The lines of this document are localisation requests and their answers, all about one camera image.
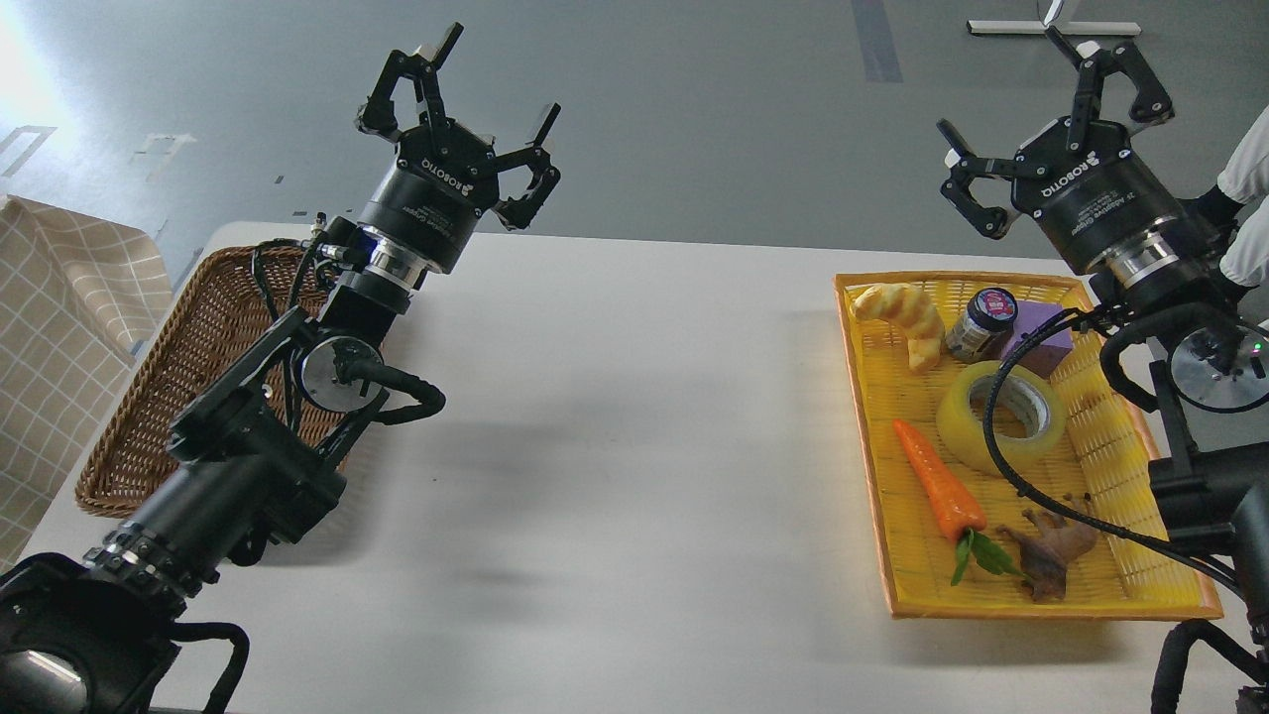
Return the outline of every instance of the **tape roll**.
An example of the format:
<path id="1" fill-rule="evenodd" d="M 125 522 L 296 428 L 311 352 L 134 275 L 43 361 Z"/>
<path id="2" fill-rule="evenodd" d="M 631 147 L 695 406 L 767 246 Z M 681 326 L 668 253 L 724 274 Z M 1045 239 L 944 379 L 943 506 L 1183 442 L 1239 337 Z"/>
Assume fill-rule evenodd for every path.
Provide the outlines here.
<path id="1" fill-rule="evenodd" d="M 939 438 L 953 457 L 971 469 L 997 477 L 1000 469 L 987 454 L 982 421 L 975 416 L 972 403 L 981 406 L 987 401 L 999 369 L 1000 363 L 991 360 L 962 370 L 943 396 L 935 416 Z M 1009 411 L 1025 429 L 1024 438 L 1004 436 L 999 426 L 996 429 L 1000 453 L 1014 469 L 1022 471 L 1039 462 L 1057 446 L 1066 431 L 1066 408 L 1053 388 L 1024 368 L 1009 372 L 996 406 Z M 996 424 L 1000 424 L 999 413 Z"/>

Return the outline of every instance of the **orange carrot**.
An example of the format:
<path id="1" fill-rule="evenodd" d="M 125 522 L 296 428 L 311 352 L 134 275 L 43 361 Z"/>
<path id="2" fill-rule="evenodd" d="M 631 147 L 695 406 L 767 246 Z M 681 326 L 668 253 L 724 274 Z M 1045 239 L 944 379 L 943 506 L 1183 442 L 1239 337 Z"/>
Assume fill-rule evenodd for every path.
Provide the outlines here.
<path id="1" fill-rule="evenodd" d="M 957 543 L 964 536 L 966 529 L 982 531 L 987 528 L 987 515 L 964 484 L 956 478 L 948 465 L 939 459 L 934 445 L 916 427 L 902 420 L 895 420 L 895 434 L 907 454 L 907 462 L 925 487 L 930 500 L 934 519 L 938 521 L 943 538 Z"/>

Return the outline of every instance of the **white table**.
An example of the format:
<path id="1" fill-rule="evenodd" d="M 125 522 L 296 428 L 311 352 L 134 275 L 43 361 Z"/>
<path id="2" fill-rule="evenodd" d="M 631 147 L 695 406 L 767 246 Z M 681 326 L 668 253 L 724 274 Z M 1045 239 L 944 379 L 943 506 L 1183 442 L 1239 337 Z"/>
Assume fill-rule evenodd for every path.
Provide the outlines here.
<path id="1" fill-rule="evenodd" d="M 232 223 L 212 247 L 305 230 Z M 445 411 L 372 429 L 308 539 L 190 601 L 253 637 L 232 709 L 1148 710 L 1170 624 L 886 613 L 832 275 L 935 266 L 1066 273 L 476 235 L 388 335 Z M 110 528 L 67 484 L 29 553 Z M 201 708 L 226 657 L 187 647 L 155 703 Z M 1232 711 L 1245 684 L 1199 646 L 1181 710 Z"/>

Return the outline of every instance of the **robot logo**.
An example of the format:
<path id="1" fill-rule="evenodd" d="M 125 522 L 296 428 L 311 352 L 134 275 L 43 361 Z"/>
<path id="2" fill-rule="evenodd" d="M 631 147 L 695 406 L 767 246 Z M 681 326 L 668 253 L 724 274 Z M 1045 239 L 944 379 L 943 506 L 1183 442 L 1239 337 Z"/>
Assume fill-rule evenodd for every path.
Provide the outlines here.
<path id="1" fill-rule="evenodd" d="M 1076 165 L 1071 170 L 1066 171 L 1065 176 L 1057 179 L 1056 181 L 1053 181 L 1047 188 L 1041 189 L 1041 191 L 1039 191 L 1041 195 L 1043 195 L 1044 198 L 1048 198 L 1049 195 L 1053 195 L 1058 190 L 1066 188 L 1066 184 L 1071 183 L 1072 180 L 1075 180 L 1076 178 L 1079 178 L 1080 175 L 1082 175 L 1085 171 L 1088 171 L 1089 169 L 1096 166 L 1100 162 L 1101 162 L 1101 159 L 1098 157 L 1098 152 L 1096 151 L 1089 151 L 1089 155 L 1082 161 L 1080 161 L 1079 165 Z"/>
<path id="2" fill-rule="evenodd" d="M 454 176 L 449 175 L 444 169 L 442 169 L 440 166 L 433 164 L 430 160 L 424 159 L 421 165 L 423 165 L 424 169 L 426 169 L 428 171 L 430 171 L 431 175 L 434 175 L 434 176 L 439 178 L 440 180 L 448 183 L 449 185 L 452 185 L 453 188 L 456 188 L 459 193 L 462 193 L 464 197 L 468 193 L 471 193 L 472 184 L 463 183 L 463 181 L 456 179 Z"/>

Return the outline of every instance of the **jar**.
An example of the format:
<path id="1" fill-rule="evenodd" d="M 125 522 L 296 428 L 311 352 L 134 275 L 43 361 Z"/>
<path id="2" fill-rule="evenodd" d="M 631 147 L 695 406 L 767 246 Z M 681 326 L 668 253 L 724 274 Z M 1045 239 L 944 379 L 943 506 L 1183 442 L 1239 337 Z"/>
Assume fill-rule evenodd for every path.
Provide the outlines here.
<path id="1" fill-rule="evenodd" d="M 991 342 L 1009 331 L 1018 318 L 1018 301 L 1003 287 L 980 289 L 970 298 L 964 312 L 947 332 L 952 355 L 962 363 L 978 363 L 987 356 Z"/>

